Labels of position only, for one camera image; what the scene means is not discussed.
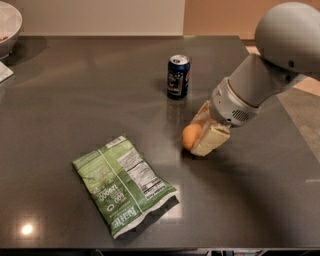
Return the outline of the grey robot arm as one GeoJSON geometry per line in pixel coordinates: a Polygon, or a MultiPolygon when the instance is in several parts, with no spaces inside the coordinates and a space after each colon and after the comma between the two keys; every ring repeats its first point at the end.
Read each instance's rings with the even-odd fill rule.
{"type": "Polygon", "coordinates": [[[230,129],[255,118],[262,104],[304,77],[320,75],[320,12],[304,3],[271,8],[255,31],[258,52],[248,55],[213,90],[192,122],[201,133],[190,152],[205,156],[230,138],[230,129]]]}

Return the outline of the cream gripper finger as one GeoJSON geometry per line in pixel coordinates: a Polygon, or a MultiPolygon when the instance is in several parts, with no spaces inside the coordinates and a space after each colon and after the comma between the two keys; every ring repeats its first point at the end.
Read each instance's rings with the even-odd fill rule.
{"type": "Polygon", "coordinates": [[[210,111],[209,111],[209,102],[205,101],[203,105],[199,108],[196,115],[193,117],[192,124],[200,124],[202,126],[210,124],[210,111]]]}
{"type": "Polygon", "coordinates": [[[230,125],[206,122],[200,137],[191,148],[196,156],[206,156],[230,138],[230,125]]]}

